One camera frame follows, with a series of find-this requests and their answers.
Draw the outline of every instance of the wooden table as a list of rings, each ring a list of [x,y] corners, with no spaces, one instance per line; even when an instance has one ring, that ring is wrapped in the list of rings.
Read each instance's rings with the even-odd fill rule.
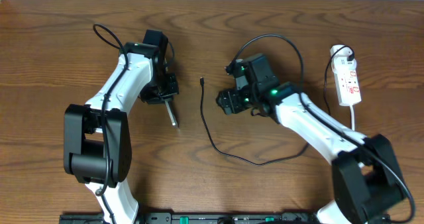
[[[248,39],[267,32],[292,39],[305,59],[306,90],[324,107],[323,73],[334,44],[355,49],[362,102],[357,130],[382,133],[424,222],[424,2],[341,0],[3,0],[0,4],[0,222],[57,223],[64,212],[99,212],[94,195],[63,169],[64,111],[84,104],[117,64],[117,51],[91,26],[103,23],[123,41],[148,28],[173,42],[180,94],[174,129],[164,105],[137,101],[129,116],[128,176],[143,207],[175,212],[317,210],[333,198],[329,165],[310,148],[287,162],[255,167],[211,147],[260,162],[296,153],[304,140],[249,112],[226,116],[215,103],[234,86],[224,71]],[[243,57],[267,54],[282,82],[298,82],[299,62],[284,42],[267,38]],[[334,117],[349,124],[329,72]],[[406,217],[407,202],[390,213]]]

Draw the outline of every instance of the power strip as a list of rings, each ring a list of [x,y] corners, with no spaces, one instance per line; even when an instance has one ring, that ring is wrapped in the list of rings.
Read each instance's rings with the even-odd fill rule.
[[[330,49],[331,56],[344,45],[334,45]],[[348,61],[349,55],[353,51],[350,48],[343,48],[337,52],[331,62],[331,69],[334,72],[337,97],[342,106],[353,106],[361,101],[358,76],[356,74],[356,59]]]

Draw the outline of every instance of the black plastic bracket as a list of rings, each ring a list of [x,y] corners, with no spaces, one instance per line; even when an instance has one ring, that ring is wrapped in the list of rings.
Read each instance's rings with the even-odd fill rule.
[[[280,81],[272,72],[268,59],[256,54],[232,65],[236,87],[220,91],[216,102],[225,114],[237,114],[255,107],[262,116],[270,114],[263,94],[278,87]]]
[[[384,160],[401,178],[402,173],[388,139],[377,135],[365,139],[364,146]],[[358,163],[372,166],[363,175]],[[335,200],[343,215],[352,223],[381,223],[383,212],[405,198],[394,177],[380,164],[366,157],[360,148],[341,152],[332,162]]]
[[[65,111],[64,119],[64,168],[74,175],[78,182],[104,183],[106,159],[104,142],[89,140],[85,135],[101,128],[101,111],[85,105],[71,104]],[[111,179],[107,184],[116,187],[122,182],[131,165],[131,141],[127,114],[112,109],[105,112],[107,119],[107,138],[111,158]]]
[[[168,46],[168,38],[156,30],[147,30],[142,44],[137,46],[128,44],[129,50],[144,54],[153,61],[152,80],[140,92],[140,98],[148,104],[160,104],[172,101],[174,95],[179,94],[178,82],[174,73],[168,73],[165,64],[165,53]]]

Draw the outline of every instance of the power cord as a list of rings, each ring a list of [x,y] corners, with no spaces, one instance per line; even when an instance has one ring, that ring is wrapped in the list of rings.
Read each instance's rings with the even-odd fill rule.
[[[111,42],[109,42],[108,40],[104,39],[98,33],[96,27],[102,28],[103,30],[108,32],[115,39],[115,41],[118,43],[119,46],[116,46],[116,45],[112,44]],[[124,75],[124,73],[128,69],[129,59],[128,59],[127,51],[125,50],[124,46],[122,45],[122,42],[118,39],[118,37],[111,30],[109,30],[106,26],[101,25],[99,23],[95,23],[93,25],[93,30],[94,30],[94,33],[101,40],[105,41],[107,44],[111,45],[112,47],[119,49],[124,54],[124,57],[125,57],[125,65],[124,65],[122,72],[118,75],[117,79],[112,83],[111,87],[107,90],[107,92],[103,96],[103,103],[101,105],[100,117],[101,117],[101,130],[102,130],[102,133],[103,133],[105,155],[106,155],[106,175],[105,175],[105,181],[104,181],[103,187],[99,188],[98,190],[95,191],[95,195],[101,197],[101,200],[103,201],[103,205],[105,206],[106,210],[109,212],[109,215],[111,216],[112,224],[115,224],[115,218],[114,218],[113,212],[111,211],[111,208],[109,207],[109,204],[107,203],[107,201],[105,199],[105,195],[104,195],[105,191],[107,189],[107,184],[109,183],[109,179],[110,179],[110,176],[111,176],[110,172],[111,172],[111,166],[112,166],[112,163],[113,163],[112,160],[111,160],[111,157],[110,157],[110,153],[109,153],[109,141],[107,139],[107,129],[106,129],[107,121],[106,121],[106,114],[105,113],[106,113],[106,104],[107,104],[107,102],[108,102],[108,100],[111,96],[113,88],[115,88],[115,86],[118,84],[119,80],[122,78],[122,76]]]
[[[350,108],[350,129],[355,130],[355,110],[353,109],[353,105],[349,105]]]
[[[204,78],[200,78],[200,86],[201,86],[201,99],[200,99],[200,116],[201,116],[201,119],[202,119],[202,121],[203,121],[203,124],[205,125],[205,129],[206,129],[206,133],[207,133],[207,136],[209,137],[209,140],[211,141],[211,144],[212,144],[212,147],[219,153],[219,154],[222,154],[222,155],[225,155],[225,156],[228,156],[228,157],[231,157],[231,158],[237,158],[237,159],[239,159],[239,160],[242,160],[242,161],[245,161],[245,162],[247,162],[247,163],[249,163],[249,164],[251,164],[251,165],[255,165],[255,166],[265,166],[265,165],[267,165],[267,164],[273,164],[273,163],[276,163],[276,162],[281,162],[281,161],[287,161],[287,160],[291,160],[291,159],[294,159],[294,158],[297,158],[297,157],[299,157],[299,156],[301,156],[305,151],[306,151],[306,149],[307,149],[307,147],[309,146],[309,144],[308,143],[306,143],[305,144],[305,146],[297,153],[297,154],[295,154],[295,155],[292,155],[292,156],[288,156],[288,157],[284,157],[284,158],[278,158],[278,159],[275,159],[275,160],[270,160],[270,161],[267,161],[267,162],[263,162],[263,163],[255,163],[255,162],[252,162],[252,161],[250,161],[250,160],[247,160],[247,159],[245,159],[245,158],[242,158],[242,157],[239,157],[239,156],[237,156],[237,155],[233,155],[233,154],[227,154],[226,152],[222,152],[222,151],[220,151],[216,146],[215,146],[215,143],[213,142],[213,140],[212,140],[212,137],[211,137],[211,133],[209,132],[209,129],[207,128],[207,124],[206,124],[206,120],[205,120],[205,117],[203,116],[203,96],[204,96],[204,93],[205,93],[205,79]]]

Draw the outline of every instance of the switch on power strip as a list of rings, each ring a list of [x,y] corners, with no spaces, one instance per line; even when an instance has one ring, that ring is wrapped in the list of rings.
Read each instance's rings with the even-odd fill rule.
[[[344,45],[334,45],[330,49],[331,56]],[[343,48],[334,55],[331,69],[334,72],[337,97],[342,106],[351,106],[361,101],[358,76],[356,75],[356,59],[348,61],[353,51]]]

